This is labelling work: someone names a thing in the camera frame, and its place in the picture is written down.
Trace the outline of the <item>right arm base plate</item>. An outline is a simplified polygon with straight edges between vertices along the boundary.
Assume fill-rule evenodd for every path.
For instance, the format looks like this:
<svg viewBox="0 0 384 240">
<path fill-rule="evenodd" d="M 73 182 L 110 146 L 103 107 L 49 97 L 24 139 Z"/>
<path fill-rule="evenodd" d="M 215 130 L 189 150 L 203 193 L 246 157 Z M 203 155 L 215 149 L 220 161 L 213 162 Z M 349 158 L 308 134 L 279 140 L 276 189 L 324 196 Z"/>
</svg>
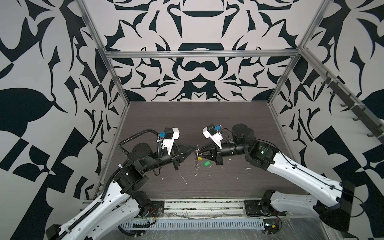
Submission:
<svg viewBox="0 0 384 240">
<path fill-rule="evenodd" d="M 245 200 L 244 205 L 248 217 L 286 216 L 286 212 L 279 212 L 262 200 Z"/>
</svg>

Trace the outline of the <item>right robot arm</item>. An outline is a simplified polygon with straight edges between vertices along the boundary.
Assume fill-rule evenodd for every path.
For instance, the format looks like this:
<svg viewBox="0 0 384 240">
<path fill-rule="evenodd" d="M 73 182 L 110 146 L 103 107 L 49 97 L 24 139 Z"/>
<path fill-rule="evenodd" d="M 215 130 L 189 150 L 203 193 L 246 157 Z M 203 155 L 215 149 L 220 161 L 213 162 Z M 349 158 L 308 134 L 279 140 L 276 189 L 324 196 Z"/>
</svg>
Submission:
<svg viewBox="0 0 384 240">
<path fill-rule="evenodd" d="M 202 130 L 211 140 L 197 151 L 200 158 L 223 165 L 225 157 L 240 156 L 252 166 L 278 175 L 306 191 L 304 195 L 265 191 L 258 203 L 258 212 L 277 216 L 293 212 L 320 218 L 327 226 L 340 231 L 349 230 L 355 185 L 349 181 L 334 181 L 304 167 L 287 157 L 274 144 L 255 138 L 245 124 L 232 127 L 232 138 L 224 142 L 221 126 L 210 124 Z"/>
</svg>

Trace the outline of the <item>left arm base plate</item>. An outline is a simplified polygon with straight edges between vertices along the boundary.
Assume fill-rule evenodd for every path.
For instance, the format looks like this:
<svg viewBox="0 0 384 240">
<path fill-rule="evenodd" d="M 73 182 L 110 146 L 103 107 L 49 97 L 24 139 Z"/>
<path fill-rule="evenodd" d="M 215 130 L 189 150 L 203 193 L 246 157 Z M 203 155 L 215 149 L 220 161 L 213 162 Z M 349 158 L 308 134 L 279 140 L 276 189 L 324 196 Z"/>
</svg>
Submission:
<svg viewBox="0 0 384 240">
<path fill-rule="evenodd" d="M 149 210 L 146 214 L 147 218 L 159 217 L 164 213 L 165 202 L 164 201 L 152 201 Z"/>
</svg>

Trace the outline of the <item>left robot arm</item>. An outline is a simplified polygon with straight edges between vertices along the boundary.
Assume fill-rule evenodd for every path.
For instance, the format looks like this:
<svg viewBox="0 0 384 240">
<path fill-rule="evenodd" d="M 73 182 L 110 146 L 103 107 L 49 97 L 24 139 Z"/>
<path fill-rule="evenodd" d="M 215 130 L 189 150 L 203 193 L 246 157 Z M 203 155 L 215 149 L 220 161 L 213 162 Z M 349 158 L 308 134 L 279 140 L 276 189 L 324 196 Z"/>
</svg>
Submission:
<svg viewBox="0 0 384 240">
<path fill-rule="evenodd" d="M 46 230 L 49 240 L 100 240 L 125 221 L 144 217 L 150 209 L 150 198 L 140 190 L 148 181 L 146 172 L 180 164 L 198 147 L 173 146 L 159 158 L 146 143 L 137 144 L 107 181 L 103 192 L 83 211 L 63 225 Z"/>
</svg>

